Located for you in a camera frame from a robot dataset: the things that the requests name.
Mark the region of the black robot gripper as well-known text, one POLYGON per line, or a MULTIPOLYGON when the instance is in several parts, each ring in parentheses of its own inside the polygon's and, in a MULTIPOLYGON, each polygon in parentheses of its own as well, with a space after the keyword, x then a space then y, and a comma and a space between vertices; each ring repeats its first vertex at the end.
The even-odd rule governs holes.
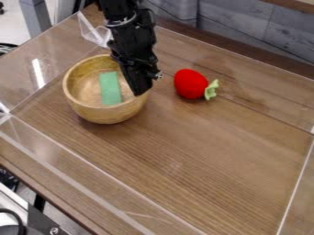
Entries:
POLYGON ((108 46, 124 73, 135 96, 152 88, 152 80, 162 77, 154 47, 158 42, 154 26, 108 26, 112 39, 108 46))

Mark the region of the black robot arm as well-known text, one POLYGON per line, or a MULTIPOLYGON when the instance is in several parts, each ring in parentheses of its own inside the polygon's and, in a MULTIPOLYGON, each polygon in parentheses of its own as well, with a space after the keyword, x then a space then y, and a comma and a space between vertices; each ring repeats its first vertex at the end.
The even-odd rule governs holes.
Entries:
POLYGON ((106 28, 112 33, 107 45, 135 96, 144 94, 162 77, 154 47, 155 13, 140 0, 99 0, 106 28))

